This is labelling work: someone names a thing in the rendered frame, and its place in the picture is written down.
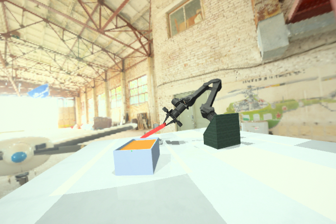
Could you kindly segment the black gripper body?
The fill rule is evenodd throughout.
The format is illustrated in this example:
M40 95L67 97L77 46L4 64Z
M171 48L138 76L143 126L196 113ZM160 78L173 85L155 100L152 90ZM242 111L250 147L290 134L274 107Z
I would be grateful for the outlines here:
M171 116L172 118L173 118L173 121L176 123L177 122L177 124L178 124L178 126L179 127L181 127L183 124L180 122L180 121L178 121L176 118L181 114L181 111L178 109L178 108L175 108L171 113L169 112L169 110L166 108L166 107L163 107L162 108L162 110L164 111L164 112L167 112L167 115L168 116ZM171 115L172 114L172 115ZM174 118L175 117L175 118Z

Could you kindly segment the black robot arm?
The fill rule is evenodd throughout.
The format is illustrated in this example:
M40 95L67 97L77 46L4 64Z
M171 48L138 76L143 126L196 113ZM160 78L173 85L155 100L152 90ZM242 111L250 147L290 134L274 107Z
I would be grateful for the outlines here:
M209 87L209 85L212 83L213 87ZM208 96L208 99L205 104L202 104L200 107L202 117L208 119L210 122L214 115L217 115L215 112L214 107L212 107L213 102L216 98L217 93L221 90L222 88L222 82L220 79L215 78L210 80L209 82L204 83L200 88L196 90L191 95L188 95L187 97L182 97L182 98L174 98L172 99L171 103L178 108L181 112L183 112L186 108L189 110L189 107L193 106L195 103L196 99L204 92L207 90L211 90L211 93ZM185 103L184 103L185 101Z

